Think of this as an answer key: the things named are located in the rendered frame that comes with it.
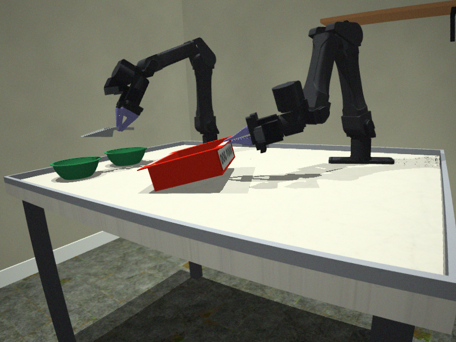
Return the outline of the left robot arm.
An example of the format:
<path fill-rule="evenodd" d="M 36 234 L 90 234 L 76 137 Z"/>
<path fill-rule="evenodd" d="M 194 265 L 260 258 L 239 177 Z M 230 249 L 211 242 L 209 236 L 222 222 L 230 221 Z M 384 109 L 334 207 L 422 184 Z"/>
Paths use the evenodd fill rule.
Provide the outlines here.
<path fill-rule="evenodd" d="M 299 80 L 272 88 L 278 112 L 283 113 L 280 115 L 281 124 L 276 114 L 257 119 L 258 127 L 253 132 L 256 141 L 264 146 L 269 145 L 283 141 L 280 129 L 284 136 L 290 136 L 303 132 L 306 124 L 326 122 L 330 115 L 329 85 L 335 61 L 343 99 L 342 126 L 347 137 L 351 138 L 351 155 L 329 157 L 329 163 L 395 164 L 391 157 L 371 157 L 371 138 L 376 137 L 376 134 L 361 85 L 361 26 L 356 22 L 334 22 L 326 27 L 309 31 L 313 48 L 304 88 Z"/>

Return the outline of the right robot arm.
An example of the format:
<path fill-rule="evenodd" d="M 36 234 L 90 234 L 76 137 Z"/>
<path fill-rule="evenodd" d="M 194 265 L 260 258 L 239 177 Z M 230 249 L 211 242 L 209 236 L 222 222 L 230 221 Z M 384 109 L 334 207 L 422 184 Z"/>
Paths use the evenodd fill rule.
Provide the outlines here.
<path fill-rule="evenodd" d="M 207 143 L 217 140 L 219 134 L 212 108 L 211 87 L 216 56 L 201 38 L 188 42 L 142 59 L 137 66 L 125 59 L 118 61 L 111 78 L 108 78 L 104 85 L 104 92 L 105 95 L 121 94 L 118 101 L 129 100 L 135 103 L 139 92 L 145 93 L 149 85 L 148 77 L 152 77 L 155 72 L 168 65 L 189 58 L 196 78 L 195 129 L 203 134 L 203 143 Z M 129 84 L 131 85 L 127 86 Z"/>

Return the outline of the green bowl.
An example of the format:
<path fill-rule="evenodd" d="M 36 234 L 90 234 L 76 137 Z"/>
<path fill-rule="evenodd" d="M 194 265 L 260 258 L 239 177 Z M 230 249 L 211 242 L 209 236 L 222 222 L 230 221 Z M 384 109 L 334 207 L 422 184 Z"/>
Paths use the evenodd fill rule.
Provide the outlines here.
<path fill-rule="evenodd" d="M 65 180 L 90 177 L 94 174 L 101 158 L 97 156 L 77 157 L 51 163 L 55 172 Z M 95 162 L 94 162 L 95 161 Z"/>
<path fill-rule="evenodd" d="M 146 149 L 147 147 L 128 147 L 109 150 L 104 153 L 114 165 L 128 166 L 138 164 L 144 157 Z"/>

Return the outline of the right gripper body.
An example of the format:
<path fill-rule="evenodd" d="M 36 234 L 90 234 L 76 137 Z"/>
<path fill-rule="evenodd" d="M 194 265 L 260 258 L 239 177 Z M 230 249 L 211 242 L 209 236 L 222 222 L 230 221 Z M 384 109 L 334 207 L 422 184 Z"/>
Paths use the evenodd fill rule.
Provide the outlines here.
<path fill-rule="evenodd" d="M 143 108 L 140 107 L 140 102 L 143 98 L 144 94 L 141 93 L 141 91 L 139 92 L 138 96 L 137 96 L 137 99 L 135 101 L 135 103 L 129 101 L 129 100 L 125 100 L 125 101 L 118 101 L 117 102 L 117 108 L 125 108 L 133 113 L 135 113 L 136 115 L 140 116 L 141 112 L 143 111 Z M 136 105 L 135 105 L 136 104 Z"/>

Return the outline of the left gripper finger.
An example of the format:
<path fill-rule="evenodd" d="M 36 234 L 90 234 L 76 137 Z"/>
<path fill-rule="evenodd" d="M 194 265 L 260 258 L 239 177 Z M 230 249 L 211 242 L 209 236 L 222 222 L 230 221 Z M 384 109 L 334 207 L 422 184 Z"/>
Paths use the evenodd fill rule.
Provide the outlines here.
<path fill-rule="evenodd" d="M 236 138 L 239 138 L 239 137 L 242 137 L 242 136 L 246 136 L 250 134 L 249 133 L 249 129 L 248 129 L 248 126 L 246 126 L 245 128 L 243 128 L 241 131 L 239 131 L 236 135 L 224 140 L 225 141 L 230 141 L 230 140 L 233 140 L 233 139 L 236 139 Z"/>
<path fill-rule="evenodd" d="M 250 146 L 253 145 L 252 144 L 252 140 L 251 140 L 251 136 L 246 136 L 246 137 L 242 137 L 242 138 L 233 139 L 229 143 L 238 143 L 238 144 L 250 145 Z"/>

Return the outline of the grey raised table edge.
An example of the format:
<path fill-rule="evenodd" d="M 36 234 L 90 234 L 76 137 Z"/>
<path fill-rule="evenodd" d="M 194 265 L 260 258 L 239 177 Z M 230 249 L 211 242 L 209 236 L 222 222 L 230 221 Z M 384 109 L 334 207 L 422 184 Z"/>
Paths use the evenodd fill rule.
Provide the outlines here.
<path fill-rule="evenodd" d="M 226 249 L 331 275 L 456 302 L 456 226 L 444 150 L 371 147 L 371 152 L 440 156 L 445 232 L 445 275 L 350 258 L 167 218 L 21 179 L 55 172 L 53 167 L 8 175 L 5 183 L 89 210 Z"/>

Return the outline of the red box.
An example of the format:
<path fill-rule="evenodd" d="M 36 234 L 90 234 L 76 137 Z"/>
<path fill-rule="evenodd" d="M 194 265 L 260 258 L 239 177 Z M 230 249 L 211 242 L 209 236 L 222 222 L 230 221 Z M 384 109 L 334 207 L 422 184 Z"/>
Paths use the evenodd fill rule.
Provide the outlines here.
<path fill-rule="evenodd" d="M 148 169 L 155 191 L 221 176 L 235 158 L 227 138 L 172 152 L 137 171 Z"/>

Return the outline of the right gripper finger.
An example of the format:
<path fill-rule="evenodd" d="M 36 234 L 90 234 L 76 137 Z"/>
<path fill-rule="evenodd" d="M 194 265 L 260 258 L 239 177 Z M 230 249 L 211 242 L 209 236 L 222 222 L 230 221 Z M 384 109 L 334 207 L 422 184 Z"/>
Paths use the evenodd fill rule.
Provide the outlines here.
<path fill-rule="evenodd" d="M 120 112 L 120 109 L 116 107 L 115 109 L 115 114 L 116 114 L 116 127 L 119 127 L 119 112 Z M 124 114 L 124 116 L 127 117 L 127 119 L 124 121 L 124 123 L 122 124 L 122 127 L 131 119 L 130 116 L 127 116 L 126 114 Z"/>
<path fill-rule="evenodd" d="M 123 116 L 124 114 L 128 115 L 131 117 L 131 119 L 122 127 L 122 121 L 123 121 Z M 138 115 L 135 113 L 121 107 L 120 112 L 119 112 L 119 131 L 124 131 L 133 121 L 135 121 L 138 118 Z"/>

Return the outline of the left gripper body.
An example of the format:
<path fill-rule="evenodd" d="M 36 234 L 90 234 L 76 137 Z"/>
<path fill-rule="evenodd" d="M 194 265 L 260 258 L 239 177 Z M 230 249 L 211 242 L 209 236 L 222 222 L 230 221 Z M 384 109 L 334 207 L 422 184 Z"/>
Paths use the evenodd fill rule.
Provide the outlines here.
<path fill-rule="evenodd" d="M 277 118 L 278 118 L 278 122 L 279 122 L 279 125 L 280 125 L 281 124 L 280 116 L 277 115 Z M 257 149 L 257 151 L 260 150 L 260 153 L 266 152 L 266 150 L 267 150 L 266 145 L 264 146 L 263 143 L 258 143 L 256 141 L 254 133 L 253 133 L 254 132 L 254 128 L 258 127 L 258 124 L 257 124 L 258 115 L 257 115 L 257 113 L 252 113 L 252 114 L 250 114 L 250 116 L 245 117 L 245 119 L 246 119 L 246 122 L 247 122 L 249 133 L 251 135 L 252 144 L 256 145 L 256 149 Z"/>

